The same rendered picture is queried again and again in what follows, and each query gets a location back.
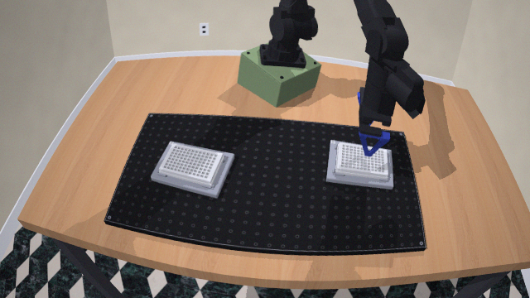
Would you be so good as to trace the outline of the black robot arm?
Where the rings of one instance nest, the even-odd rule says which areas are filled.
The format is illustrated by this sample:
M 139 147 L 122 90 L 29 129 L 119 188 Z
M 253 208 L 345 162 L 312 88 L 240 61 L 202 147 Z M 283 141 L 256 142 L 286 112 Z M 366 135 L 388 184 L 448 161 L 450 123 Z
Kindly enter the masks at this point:
M 397 101 L 414 119 L 422 114 L 426 102 L 424 81 L 403 59 L 409 40 L 400 17 L 396 17 L 387 0 L 354 0 L 354 4 L 367 40 L 367 80 L 386 89 L 380 94 L 377 113 L 392 117 Z M 300 38 L 312 40 L 318 32 L 315 9 L 307 0 L 281 0 L 279 7 L 273 8 L 269 27 L 272 39 L 268 45 L 260 45 L 261 64 L 306 68 L 298 43 Z

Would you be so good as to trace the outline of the white well plate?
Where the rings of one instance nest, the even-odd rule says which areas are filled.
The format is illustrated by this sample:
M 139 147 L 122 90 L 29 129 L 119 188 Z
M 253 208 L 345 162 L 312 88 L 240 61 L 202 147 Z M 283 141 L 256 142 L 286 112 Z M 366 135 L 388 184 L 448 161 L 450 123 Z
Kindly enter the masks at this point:
M 372 156 L 365 156 L 363 146 L 340 142 L 335 173 L 387 180 L 387 150 L 378 149 Z
M 172 144 L 159 173 L 212 187 L 223 160 L 223 153 Z

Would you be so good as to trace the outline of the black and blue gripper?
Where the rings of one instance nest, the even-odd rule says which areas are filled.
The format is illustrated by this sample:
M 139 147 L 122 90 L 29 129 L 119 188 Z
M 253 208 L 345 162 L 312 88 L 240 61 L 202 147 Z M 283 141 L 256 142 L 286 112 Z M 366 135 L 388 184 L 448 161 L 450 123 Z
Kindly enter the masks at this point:
M 383 132 L 379 127 L 370 126 L 373 121 L 381 122 L 386 127 L 391 126 L 391 116 L 377 113 L 381 92 L 386 92 L 386 89 L 380 89 L 366 79 L 365 87 L 360 87 L 357 93 L 359 101 L 359 137 L 365 156 L 372 156 L 380 147 L 390 141 L 390 132 Z M 370 151 L 366 142 L 367 137 L 379 140 Z

